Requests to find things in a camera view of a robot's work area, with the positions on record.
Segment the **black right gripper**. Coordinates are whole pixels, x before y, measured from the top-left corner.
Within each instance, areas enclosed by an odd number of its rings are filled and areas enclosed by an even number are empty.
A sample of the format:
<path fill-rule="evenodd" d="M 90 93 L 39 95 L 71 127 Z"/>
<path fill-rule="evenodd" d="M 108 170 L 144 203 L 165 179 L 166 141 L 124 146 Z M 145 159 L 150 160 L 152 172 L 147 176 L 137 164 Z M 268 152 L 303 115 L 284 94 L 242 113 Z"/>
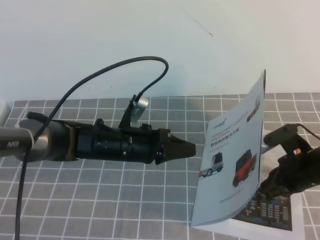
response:
<path fill-rule="evenodd" d="M 320 184 L 320 148 L 283 147 L 285 155 L 260 184 L 267 199 L 296 194 Z"/>

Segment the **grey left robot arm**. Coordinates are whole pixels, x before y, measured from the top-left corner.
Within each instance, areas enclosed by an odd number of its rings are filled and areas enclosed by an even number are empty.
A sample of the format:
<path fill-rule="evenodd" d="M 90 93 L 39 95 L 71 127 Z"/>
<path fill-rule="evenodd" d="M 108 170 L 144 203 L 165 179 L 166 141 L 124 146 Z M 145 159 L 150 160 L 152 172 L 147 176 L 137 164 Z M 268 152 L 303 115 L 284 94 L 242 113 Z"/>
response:
<path fill-rule="evenodd" d="M 29 112 L 19 127 L 1 127 L 0 155 L 23 161 L 27 150 L 29 162 L 73 162 L 79 159 L 120 161 L 156 165 L 196 155 L 195 144 L 175 137 L 169 129 L 109 127 L 102 119 L 94 124 L 51 120 L 41 136 L 33 137 L 47 116 Z"/>

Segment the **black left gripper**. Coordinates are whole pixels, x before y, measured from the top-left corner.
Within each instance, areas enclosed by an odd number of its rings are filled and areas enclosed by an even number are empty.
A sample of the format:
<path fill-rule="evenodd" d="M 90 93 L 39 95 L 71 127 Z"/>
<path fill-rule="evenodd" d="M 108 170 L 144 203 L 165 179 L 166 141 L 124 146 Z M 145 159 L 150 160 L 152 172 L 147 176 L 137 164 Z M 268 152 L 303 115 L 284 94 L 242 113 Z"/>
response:
<path fill-rule="evenodd" d="M 140 127 L 112 128 L 98 119 L 95 124 L 67 121 L 66 126 L 75 134 L 77 159 L 160 165 L 196 155 L 194 143 L 174 136 L 169 129 L 154 130 L 146 123 Z"/>

